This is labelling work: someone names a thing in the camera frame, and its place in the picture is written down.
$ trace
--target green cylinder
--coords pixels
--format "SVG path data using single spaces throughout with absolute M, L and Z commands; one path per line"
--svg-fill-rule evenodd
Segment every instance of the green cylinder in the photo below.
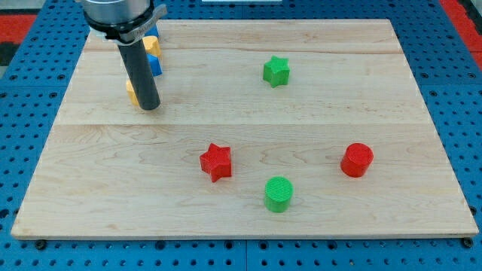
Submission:
M 264 188 L 264 205 L 272 212 L 284 212 L 293 196 L 293 185 L 281 176 L 272 177 Z

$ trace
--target star-shaped block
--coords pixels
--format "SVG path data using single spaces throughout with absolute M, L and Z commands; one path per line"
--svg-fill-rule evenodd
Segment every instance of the star-shaped block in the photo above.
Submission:
M 270 82 L 271 87 L 288 84 L 288 78 L 288 59 L 272 56 L 270 61 L 264 63 L 263 80 Z
M 223 177 L 231 177 L 231 148 L 219 147 L 213 143 L 200 156 L 201 169 L 211 175 L 211 181 L 216 182 Z

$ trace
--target red cylinder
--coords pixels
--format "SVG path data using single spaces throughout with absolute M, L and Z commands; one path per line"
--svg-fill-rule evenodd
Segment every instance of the red cylinder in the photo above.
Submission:
M 348 146 L 341 160 L 341 170 L 350 177 L 362 177 L 373 160 L 374 153 L 370 147 L 362 143 L 353 143 Z

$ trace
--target wooden plank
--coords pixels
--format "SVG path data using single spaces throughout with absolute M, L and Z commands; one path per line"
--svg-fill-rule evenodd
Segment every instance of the wooden plank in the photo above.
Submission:
M 387 20 L 163 21 L 163 104 L 130 105 L 115 46 L 92 38 L 12 234 L 19 239 L 379 239 L 477 225 Z M 288 86 L 261 69 L 290 59 Z M 200 170 L 232 147 L 233 177 Z M 344 148 L 375 160 L 353 179 Z M 264 184 L 294 184 L 287 212 Z

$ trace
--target green star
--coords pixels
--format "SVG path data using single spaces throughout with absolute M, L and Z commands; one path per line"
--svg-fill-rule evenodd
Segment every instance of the green star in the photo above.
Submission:
M 270 82 L 271 87 L 288 84 L 288 59 L 272 56 L 264 63 L 263 80 Z

